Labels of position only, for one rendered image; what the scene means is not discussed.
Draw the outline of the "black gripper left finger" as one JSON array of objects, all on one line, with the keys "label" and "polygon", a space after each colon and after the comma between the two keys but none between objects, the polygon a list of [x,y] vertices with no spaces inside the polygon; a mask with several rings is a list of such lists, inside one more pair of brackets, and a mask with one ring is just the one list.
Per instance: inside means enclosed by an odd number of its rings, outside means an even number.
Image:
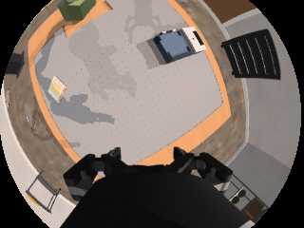
[{"label": "black gripper left finger", "polygon": [[115,173],[117,176],[140,173],[134,166],[127,165],[121,161],[121,158],[120,147],[115,147],[107,154],[101,155],[100,158],[95,158],[94,154],[85,155],[63,175],[72,198],[80,201],[88,189],[93,186],[92,182],[95,180],[98,172],[104,172],[105,176],[112,173]]}]

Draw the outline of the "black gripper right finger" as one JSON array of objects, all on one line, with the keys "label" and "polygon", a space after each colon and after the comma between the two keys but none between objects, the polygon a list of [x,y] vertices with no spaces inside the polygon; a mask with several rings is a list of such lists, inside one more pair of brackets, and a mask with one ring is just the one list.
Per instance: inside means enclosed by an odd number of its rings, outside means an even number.
[{"label": "black gripper right finger", "polygon": [[200,176],[212,183],[224,196],[233,171],[208,153],[203,152],[199,153],[199,156],[194,155],[193,153],[187,153],[178,146],[174,146],[174,161],[164,166],[160,172],[182,173],[183,171],[191,174],[192,170],[198,170]]}]

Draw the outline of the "dark blue and white dock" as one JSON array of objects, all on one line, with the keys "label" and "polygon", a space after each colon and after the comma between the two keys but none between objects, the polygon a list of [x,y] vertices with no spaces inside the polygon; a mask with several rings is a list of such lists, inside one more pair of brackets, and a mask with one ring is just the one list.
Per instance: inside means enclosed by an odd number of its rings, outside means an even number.
[{"label": "dark blue and white dock", "polygon": [[167,64],[207,49],[194,27],[163,31],[153,41]]}]

